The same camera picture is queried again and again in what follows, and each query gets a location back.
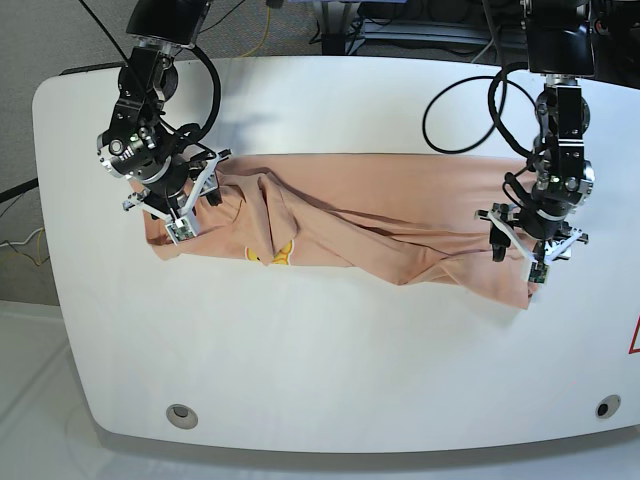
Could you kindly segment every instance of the desk leg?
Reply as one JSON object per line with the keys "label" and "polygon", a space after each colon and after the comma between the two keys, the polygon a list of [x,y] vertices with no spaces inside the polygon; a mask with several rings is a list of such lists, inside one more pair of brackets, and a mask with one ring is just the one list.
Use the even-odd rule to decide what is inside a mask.
{"label": "desk leg", "polygon": [[320,24],[323,55],[349,55],[362,44],[362,40],[356,39],[352,43],[348,37],[359,7],[359,2],[313,2]]}

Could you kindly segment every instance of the yellow logo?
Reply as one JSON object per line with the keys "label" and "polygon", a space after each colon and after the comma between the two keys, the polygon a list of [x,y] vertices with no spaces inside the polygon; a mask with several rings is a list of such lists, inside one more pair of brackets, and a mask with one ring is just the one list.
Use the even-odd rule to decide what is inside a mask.
{"label": "yellow logo", "polygon": [[[275,257],[273,257],[273,262],[271,263],[277,264],[277,265],[291,265],[289,263],[289,260],[291,258],[291,254],[293,253],[293,247],[294,247],[294,241],[291,240],[276,254]],[[260,261],[260,258],[258,258],[258,255],[256,255],[256,253],[253,250],[251,250],[249,247],[246,247],[244,249],[244,257],[247,260],[251,260],[252,262]]]}

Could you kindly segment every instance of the white cable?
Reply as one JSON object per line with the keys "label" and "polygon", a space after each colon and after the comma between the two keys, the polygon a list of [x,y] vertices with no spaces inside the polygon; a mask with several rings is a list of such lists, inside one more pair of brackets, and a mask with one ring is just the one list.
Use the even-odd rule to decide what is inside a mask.
{"label": "white cable", "polygon": [[40,227],[40,228],[34,230],[33,232],[31,232],[31,234],[27,237],[27,239],[24,242],[5,242],[2,245],[0,245],[0,248],[2,248],[2,247],[10,247],[10,246],[22,247],[22,246],[26,245],[27,243],[29,243],[31,241],[31,239],[33,237],[35,237],[36,234],[38,234],[41,230],[44,230],[44,227]]}
{"label": "white cable", "polygon": [[485,53],[487,53],[489,51],[489,49],[491,48],[491,46],[493,45],[493,38],[491,39],[491,41],[489,43],[487,43],[487,46],[484,47],[482,50],[480,50],[480,52],[471,59],[471,61],[469,63],[476,63],[478,61],[478,59],[484,55]]}

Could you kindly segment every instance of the floor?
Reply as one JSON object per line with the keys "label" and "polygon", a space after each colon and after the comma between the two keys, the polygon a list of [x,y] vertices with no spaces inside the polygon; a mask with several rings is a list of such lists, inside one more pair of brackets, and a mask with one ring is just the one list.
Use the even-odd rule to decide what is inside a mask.
{"label": "floor", "polygon": [[0,301],[3,480],[484,480],[640,478],[640,431],[393,455],[252,452],[151,442],[95,427],[57,307]]}
{"label": "floor", "polygon": [[[125,34],[129,15],[137,0],[87,2],[125,52],[134,45]],[[228,12],[237,0],[215,0],[205,25],[212,25]],[[520,11],[512,0],[499,12],[499,20],[513,22],[512,15]],[[482,24],[482,9],[473,0],[410,0],[406,6],[368,5],[366,13],[383,18],[420,18],[437,21],[465,21]],[[198,43],[212,58],[235,57],[253,48],[265,27],[266,8],[263,0],[246,0],[219,26],[204,33]],[[274,11],[269,35],[256,55],[318,55],[319,44],[309,40],[316,32],[315,17],[309,3],[287,3]],[[31,101],[40,83],[65,69],[115,62],[117,52],[98,27],[87,16],[77,0],[2,0],[0,2],[0,191],[29,180],[37,175],[32,135]],[[421,48],[411,43],[393,45],[365,44],[359,55],[432,58],[469,61],[469,55]],[[607,65],[606,55],[598,53],[598,75],[602,81],[638,85],[637,79],[622,76]],[[522,58],[509,54],[508,60]],[[493,62],[493,55],[484,55],[481,62]],[[69,145],[68,155],[74,155]],[[71,179],[81,182],[81,178]],[[22,240],[43,225],[38,190],[18,200],[0,219],[0,242]],[[2,255],[7,248],[0,250]],[[23,249],[37,256],[36,242]],[[41,242],[42,258],[47,256],[46,235]],[[57,305],[58,298],[51,271],[51,262],[38,267],[23,256],[0,256],[0,299]]]}

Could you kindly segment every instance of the screw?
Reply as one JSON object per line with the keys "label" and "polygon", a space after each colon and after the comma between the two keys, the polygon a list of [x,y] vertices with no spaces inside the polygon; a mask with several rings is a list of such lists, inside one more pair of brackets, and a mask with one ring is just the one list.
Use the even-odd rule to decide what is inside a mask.
{"label": "screw", "polygon": [[111,141],[111,143],[109,144],[109,148],[111,149],[111,153],[113,153],[114,155],[119,155],[120,153],[122,153],[123,145],[120,140],[116,139]]}
{"label": "screw", "polygon": [[578,181],[575,177],[569,177],[564,182],[564,186],[567,187],[567,190],[570,192],[575,192],[578,189]]}

